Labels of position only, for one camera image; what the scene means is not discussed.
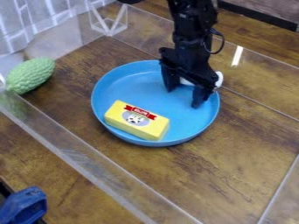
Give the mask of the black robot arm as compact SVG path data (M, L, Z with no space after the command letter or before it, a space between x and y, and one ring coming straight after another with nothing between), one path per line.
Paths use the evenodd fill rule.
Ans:
M218 12L211 0L167 0L174 21L174 48L162 47L160 66L163 83L168 92L187 80L194 85L191 106L198 108L220 87L223 75L210 66L212 35L223 34L212 26Z

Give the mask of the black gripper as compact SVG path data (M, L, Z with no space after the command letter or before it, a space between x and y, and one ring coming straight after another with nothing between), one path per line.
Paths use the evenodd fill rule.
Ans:
M195 109L210 99L219 79L210 66L211 39L210 32L192 38L174 33L175 47L159 49L164 87L168 92L172 92L180 85L180 78L196 85L191 100L191 106Z

